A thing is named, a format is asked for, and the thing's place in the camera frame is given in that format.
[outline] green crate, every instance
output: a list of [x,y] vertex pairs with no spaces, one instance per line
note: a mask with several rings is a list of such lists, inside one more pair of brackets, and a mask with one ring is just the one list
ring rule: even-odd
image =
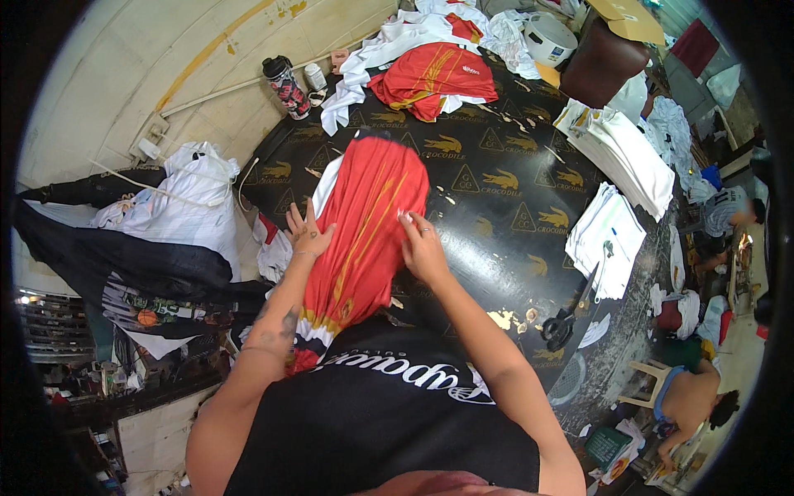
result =
[[621,433],[617,429],[599,427],[590,436],[588,442],[584,443],[584,450],[598,462],[601,470],[606,471],[630,442],[631,436]]

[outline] scissors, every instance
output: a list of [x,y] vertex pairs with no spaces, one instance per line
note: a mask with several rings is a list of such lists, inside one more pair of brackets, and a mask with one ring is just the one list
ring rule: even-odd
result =
[[551,317],[547,319],[546,322],[543,322],[541,337],[546,342],[546,347],[550,352],[555,352],[563,348],[571,339],[571,336],[573,336],[573,322],[582,316],[584,307],[588,306],[590,289],[593,287],[593,281],[596,280],[596,274],[598,274],[598,266],[600,264],[601,263],[598,262],[595,265],[588,279],[588,283],[584,287],[582,295],[579,297],[579,301],[576,302],[576,306],[573,307],[573,311],[567,312],[565,309],[560,309],[556,317]]

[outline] rice cooker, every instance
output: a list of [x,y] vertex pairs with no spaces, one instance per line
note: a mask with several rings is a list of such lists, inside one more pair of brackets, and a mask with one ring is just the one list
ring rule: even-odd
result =
[[550,12],[533,13],[524,26],[524,37],[535,62],[547,67],[559,65],[579,44],[571,30]]

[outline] black shirt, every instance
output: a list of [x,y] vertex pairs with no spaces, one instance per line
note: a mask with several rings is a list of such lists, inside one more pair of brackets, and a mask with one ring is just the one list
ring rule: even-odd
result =
[[349,494],[416,470],[537,492],[539,468],[538,446],[464,356],[370,318],[320,365],[267,388],[225,494]]

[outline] cardboard box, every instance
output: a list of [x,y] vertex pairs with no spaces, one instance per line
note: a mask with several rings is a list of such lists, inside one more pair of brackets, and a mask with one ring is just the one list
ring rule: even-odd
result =
[[587,0],[609,29],[621,38],[665,44],[665,32],[636,0]]

